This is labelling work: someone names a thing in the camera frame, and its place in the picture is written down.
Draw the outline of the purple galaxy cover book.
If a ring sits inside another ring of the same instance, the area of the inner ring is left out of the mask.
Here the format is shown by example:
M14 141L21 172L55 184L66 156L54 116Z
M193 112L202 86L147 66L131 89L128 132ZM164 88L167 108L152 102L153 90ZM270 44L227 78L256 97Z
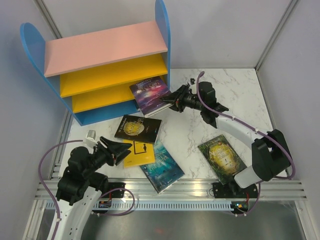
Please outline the purple galaxy cover book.
M151 117L173 105L160 100L160 98L171 94L168 86L160 76L144 79L129 88L145 118Z

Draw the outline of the black moon cover book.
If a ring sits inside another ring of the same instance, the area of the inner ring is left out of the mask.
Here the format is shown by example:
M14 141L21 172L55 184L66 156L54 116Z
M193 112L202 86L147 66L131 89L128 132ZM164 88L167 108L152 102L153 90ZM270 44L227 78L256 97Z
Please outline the black moon cover book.
M124 115L114 137L124 140L154 144L162 120L134 115Z

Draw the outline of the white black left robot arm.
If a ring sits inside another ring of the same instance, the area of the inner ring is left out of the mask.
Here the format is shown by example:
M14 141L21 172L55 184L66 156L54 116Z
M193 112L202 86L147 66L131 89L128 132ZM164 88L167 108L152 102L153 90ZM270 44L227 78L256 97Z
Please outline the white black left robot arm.
M99 199L113 193L119 198L127 192L125 184L109 182L98 169L104 165L115 166L131 151L131 143L115 142L100 137L89 152L85 146L78 146L70 152L62 177L53 195L56 219L52 222L48 239L79 240L90 215L107 216L107 210L95 210Z

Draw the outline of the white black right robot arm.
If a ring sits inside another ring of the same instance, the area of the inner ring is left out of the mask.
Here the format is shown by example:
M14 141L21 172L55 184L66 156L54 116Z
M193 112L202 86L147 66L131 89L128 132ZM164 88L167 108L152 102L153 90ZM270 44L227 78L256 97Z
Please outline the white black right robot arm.
M198 110L205 123L232 135L250 148L251 165L236 173L234 181L228 184L232 196L240 197L252 184L268 182L285 169L294 167L283 133L277 129L258 130L234 116L217 101L216 91L210 82L182 85L160 100L179 113L185 108Z

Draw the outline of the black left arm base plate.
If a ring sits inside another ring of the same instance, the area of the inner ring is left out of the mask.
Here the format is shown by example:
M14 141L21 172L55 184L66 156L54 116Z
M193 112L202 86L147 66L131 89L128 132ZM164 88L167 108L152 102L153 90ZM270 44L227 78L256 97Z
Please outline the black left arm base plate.
M124 182L109 182L107 187L102 190L101 199L112 200L113 198L122 198L124 196Z

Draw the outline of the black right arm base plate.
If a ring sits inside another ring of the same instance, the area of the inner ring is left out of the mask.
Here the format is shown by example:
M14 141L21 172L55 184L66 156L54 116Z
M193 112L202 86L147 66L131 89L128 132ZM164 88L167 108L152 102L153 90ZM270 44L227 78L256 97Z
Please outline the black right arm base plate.
M258 188L252 184L246 188L241 188L235 181L222 184L213 182L213 195L217 199L254 199L258 196Z

